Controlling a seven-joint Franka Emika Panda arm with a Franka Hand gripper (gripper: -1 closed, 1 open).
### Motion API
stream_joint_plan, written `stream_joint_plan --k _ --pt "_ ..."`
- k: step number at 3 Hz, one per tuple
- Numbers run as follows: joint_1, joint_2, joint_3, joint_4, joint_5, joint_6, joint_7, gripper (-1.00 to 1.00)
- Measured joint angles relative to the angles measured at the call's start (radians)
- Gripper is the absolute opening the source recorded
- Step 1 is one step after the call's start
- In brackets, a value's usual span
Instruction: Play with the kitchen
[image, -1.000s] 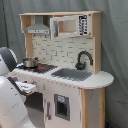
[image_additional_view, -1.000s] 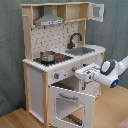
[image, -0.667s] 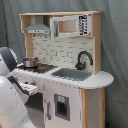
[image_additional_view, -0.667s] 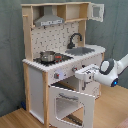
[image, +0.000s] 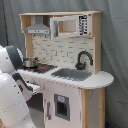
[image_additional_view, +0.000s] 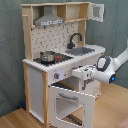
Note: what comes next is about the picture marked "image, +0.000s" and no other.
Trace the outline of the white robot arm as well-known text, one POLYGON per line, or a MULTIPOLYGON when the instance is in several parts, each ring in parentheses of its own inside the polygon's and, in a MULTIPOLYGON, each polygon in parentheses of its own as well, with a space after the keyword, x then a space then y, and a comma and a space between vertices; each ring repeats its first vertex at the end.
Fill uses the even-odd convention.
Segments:
POLYGON ((4 128, 36 128, 16 80, 22 63, 17 47, 0 45, 0 120, 4 128))

